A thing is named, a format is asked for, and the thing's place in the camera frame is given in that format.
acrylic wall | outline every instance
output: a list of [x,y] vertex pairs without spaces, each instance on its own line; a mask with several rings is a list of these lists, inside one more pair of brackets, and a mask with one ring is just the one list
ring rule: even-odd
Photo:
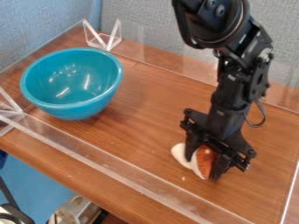
[[83,18],[99,27],[100,0],[2,0],[0,71]]
[[[266,27],[275,41],[271,78],[283,85],[299,88],[299,1],[251,0],[250,3],[255,19]],[[128,27],[123,30],[126,38],[138,41],[136,27],[142,25],[139,36],[146,44],[215,63],[211,51],[198,51],[183,44],[171,0],[104,0],[102,14],[104,32],[111,31],[116,18]]]

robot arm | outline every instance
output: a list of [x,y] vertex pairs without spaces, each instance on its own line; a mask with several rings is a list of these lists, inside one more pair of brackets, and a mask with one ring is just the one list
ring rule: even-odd
[[[210,113],[188,108],[182,121],[187,131],[186,159],[191,161],[192,153],[208,145],[218,153],[210,178],[218,180],[232,166],[244,171],[256,156],[240,129],[244,121],[252,127],[266,121],[259,99],[270,88],[272,40],[250,16],[248,0],[172,0],[172,7],[184,43],[196,49],[214,49],[219,58],[219,85]],[[260,124],[247,119],[252,102],[264,115]]]

wooden table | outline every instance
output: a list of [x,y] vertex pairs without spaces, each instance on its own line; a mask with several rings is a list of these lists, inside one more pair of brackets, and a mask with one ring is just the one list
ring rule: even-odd
[[[264,127],[251,129],[244,125],[243,129],[244,137],[258,151],[251,169],[246,174],[231,169],[216,183],[202,181],[179,166],[171,155],[172,146],[184,141],[184,132],[179,128],[183,109],[208,112],[215,89],[188,78],[188,74],[167,72],[118,56],[126,68],[124,80],[114,101],[99,115],[84,121],[67,122],[36,107],[27,107],[30,103],[19,90],[24,69],[44,54],[75,46],[87,46],[80,28],[2,74],[2,87],[26,112],[250,221],[279,223],[298,161],[299,115],[266,105],[268,120]],[[132,42],[124,41],[120,47],[127,46],[132,50]],[[168,64],[179,57],[154,48],[151,54],[152,60],[163,58],[163,63]],[[211,74],[211,68],[200,64],[200,72]],[[251,118],[258,117],[258,110],[252,108]],[[0,138],[0,147],[128,223],[194,223],[19,130],[14,129]],[[290,211],[287,223],[297,223],[295,203]]]

teal bowl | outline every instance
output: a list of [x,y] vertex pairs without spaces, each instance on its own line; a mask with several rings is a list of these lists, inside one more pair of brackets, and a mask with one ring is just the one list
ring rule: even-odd
[[23,73],[26,99],[63,120],[82,120],[111,102],[123,80],[118,58],[98,49],[71,48],[38,59]]

wooden surface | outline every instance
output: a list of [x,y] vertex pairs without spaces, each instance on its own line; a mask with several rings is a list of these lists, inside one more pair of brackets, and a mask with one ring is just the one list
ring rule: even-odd
[[[231,169],[219,182],[202,181],[182,168],[171,148],[184,140],[179,128],[183,109],[210,109],[214,86],[119,57],[126,76],[106,110],[86,121],[66,122],[50,117],[19,92],[20,75],[46,53],[86,46],[82,29],[75,29],[2,75],[2,86],[31,115],[70,132],[187,191],[255,223],[279,223],[298,161],[298,114],[267,105],[268,120],[262,129],[244,125],[243,134],[258,151],[246,173]],[[162,51],[151,52],[160,59]],[[210,67],[202,67],[210,73]],[[251,118],[259,118],[255,108]],[[192,223],[172,209],[119,184],[80,161],[28,137],[16,129],[0,139],[0,147],[28,165],[60,181],[128,223]],[[297,203],[289,223],[298,221]]]

